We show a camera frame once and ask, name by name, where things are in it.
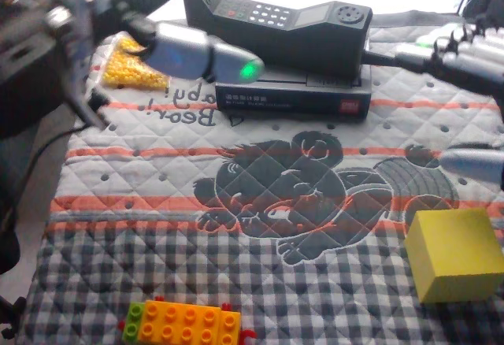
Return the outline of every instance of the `deli logo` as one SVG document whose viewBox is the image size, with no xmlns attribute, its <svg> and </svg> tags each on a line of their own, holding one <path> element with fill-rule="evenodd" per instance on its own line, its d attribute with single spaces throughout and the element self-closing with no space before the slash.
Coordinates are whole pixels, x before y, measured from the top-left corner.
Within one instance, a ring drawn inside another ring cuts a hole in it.
<svg viewBox="0 0 504 345">
<path fill-rule="evenodd" d="M 357 114 L 360 105 L 358 99 L 342 99 L 339 103 L 339 112 L 341 114 Z"/>
</svg>

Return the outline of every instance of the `phone keypad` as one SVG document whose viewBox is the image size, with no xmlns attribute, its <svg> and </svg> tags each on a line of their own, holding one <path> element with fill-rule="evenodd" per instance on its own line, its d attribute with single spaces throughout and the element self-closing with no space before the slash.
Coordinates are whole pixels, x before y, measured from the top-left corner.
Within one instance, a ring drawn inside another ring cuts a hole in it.
<svg viewBox="0 0 504 345">
<path fill-rule="evenodd" d="M 290 19 L 291 10 L 247 0 L 222 0 L 215 14 L 274 28 L 285 28 Z"/>
</svg>

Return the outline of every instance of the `quilted blanket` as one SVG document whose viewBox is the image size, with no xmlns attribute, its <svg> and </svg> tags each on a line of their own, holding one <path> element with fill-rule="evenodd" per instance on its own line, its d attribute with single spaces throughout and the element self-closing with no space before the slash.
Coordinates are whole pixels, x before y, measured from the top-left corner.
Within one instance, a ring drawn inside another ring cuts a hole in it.
<svg viewBox="0 0 504 345">
<path fill-rule="evenodd" d="M 370 44 L 433 28 L 384 25 Z M 359 124 L 222 113 L 197 81 L 108 90 L 111 125 L 69 141 L 17 342 L 120 343 L 129 303 L 163 295 L 230 302 L 249 344 L 502 343 L 504 290 L 423 306 L 403 246 L 416 211 L 456 207 L 487 207 L 502 240 L 499 187 L 436 158 L 498 143 L 498 107 L 401 69 L 372 81 Z"/>
</svg>

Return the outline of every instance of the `green building block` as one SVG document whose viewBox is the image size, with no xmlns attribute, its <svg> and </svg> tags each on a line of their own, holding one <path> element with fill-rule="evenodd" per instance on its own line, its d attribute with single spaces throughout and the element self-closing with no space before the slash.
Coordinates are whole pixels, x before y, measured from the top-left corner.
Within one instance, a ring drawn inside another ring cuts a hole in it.
<svg viewBox="0 0 504 345">
<path fill-rule="evenodd" d="M 126 317 L 126 324 L 123 331 L 124 343 L 136 343 L 140 322 L 143 315 L 143 303 L 133 302 L 129 305 L 128 316 Z"/>
</svg>

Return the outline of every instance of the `toy building block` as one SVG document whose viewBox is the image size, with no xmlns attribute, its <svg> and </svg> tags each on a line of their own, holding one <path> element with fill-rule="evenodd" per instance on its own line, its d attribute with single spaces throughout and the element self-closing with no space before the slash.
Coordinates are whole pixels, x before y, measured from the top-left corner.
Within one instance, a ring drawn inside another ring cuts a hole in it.
<svg viewBox="0 0 504 345">
<path fill-rule="evenodd" d="M 483 300 L 504 280 L 485 209 L 418 211 L 404 244 L 422 303 Z"/>
<path fill-rule="evenodd" d="M 245 338 L 256 335 L 253 331 L 240 331 L 240 319 L 238 312 L 156 298 L 130 305 L 123 341 L 149 345 L 243 345 Z"/>
</svg>

